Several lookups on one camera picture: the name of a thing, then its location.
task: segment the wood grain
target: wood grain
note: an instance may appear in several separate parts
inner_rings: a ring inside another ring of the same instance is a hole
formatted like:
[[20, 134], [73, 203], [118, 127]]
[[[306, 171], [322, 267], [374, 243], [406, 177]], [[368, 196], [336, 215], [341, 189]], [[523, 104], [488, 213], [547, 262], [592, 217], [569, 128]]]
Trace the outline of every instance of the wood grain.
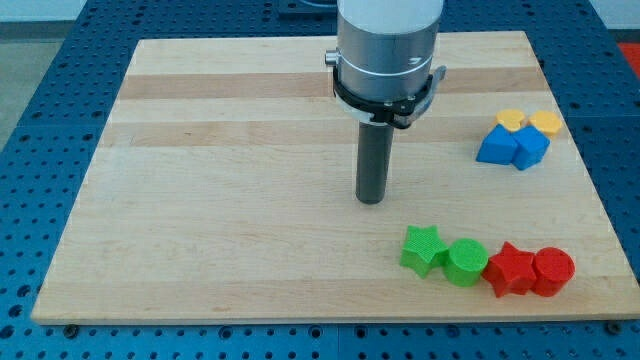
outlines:
[[[640, 289], [564, 129], [524, 172], [474, 161], [493, 115], [560, 115], [521, 32], [440, 34], [450, 68], [396, 131], [387, 196], [353, 195], [357, 123], [321, 63], [335, 39], [144, 40], [32, 318], [42, 324], [622, 319]], [[398, 265], [408, 224], [445, 242], [573, 256], [553, 298]]]

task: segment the green cylinder block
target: green cylinder block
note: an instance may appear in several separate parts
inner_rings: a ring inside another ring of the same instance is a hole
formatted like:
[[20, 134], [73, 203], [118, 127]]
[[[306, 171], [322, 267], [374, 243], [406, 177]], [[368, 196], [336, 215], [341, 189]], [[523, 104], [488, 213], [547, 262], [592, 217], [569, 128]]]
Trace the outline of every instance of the green cylinder block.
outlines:
[[473, 239], [458, 239], [449, 246], [449, 259], [444, 274], [454, 285], [469, 287], [480, 279], [489, 261], [485, 247]]

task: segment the yellow star block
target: yellow star block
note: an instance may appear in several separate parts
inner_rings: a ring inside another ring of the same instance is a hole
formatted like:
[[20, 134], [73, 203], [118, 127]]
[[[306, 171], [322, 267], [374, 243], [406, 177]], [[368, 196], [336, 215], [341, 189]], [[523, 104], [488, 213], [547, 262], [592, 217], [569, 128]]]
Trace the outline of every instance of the yellow star block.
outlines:
[[562, 129], [562, 120], [552, 111], [536, 111], [529, 117], [529, 123], [549, 139], [553, 139]]
[[515, 132], [522, 128], [522, 124], [526, 119], [526, 115], [522, 110], [518, 109], [504, 109], [496, 114], [496, 118], [493, 125], [502, 125], [509, 132]]

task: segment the blue pegboard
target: blue pegboard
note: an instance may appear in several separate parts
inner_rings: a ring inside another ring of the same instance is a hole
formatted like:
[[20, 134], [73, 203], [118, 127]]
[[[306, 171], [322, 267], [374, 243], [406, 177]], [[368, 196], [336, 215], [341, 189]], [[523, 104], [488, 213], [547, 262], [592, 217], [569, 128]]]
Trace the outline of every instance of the blue pegboard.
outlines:
[[[329, 35], [275, 1], [89, 0], [0, 154], [0, 359], [640, 358], [639, 321], [62, 327], [29, 320], [136, 43]], [[445, 3], [441, 30], [524, 30], [636, 274], [639, 83], [587, 0]]]

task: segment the black cylindrical tool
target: black cylindrical tool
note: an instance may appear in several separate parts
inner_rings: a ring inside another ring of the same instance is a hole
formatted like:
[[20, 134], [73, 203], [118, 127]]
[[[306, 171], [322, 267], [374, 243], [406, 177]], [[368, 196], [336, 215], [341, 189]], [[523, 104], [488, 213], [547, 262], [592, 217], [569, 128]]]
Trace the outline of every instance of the black cylindrical tool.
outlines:
[[384, 198], [392, 142], [392, 126], [360, 123], [356, 197], [365, 204]]

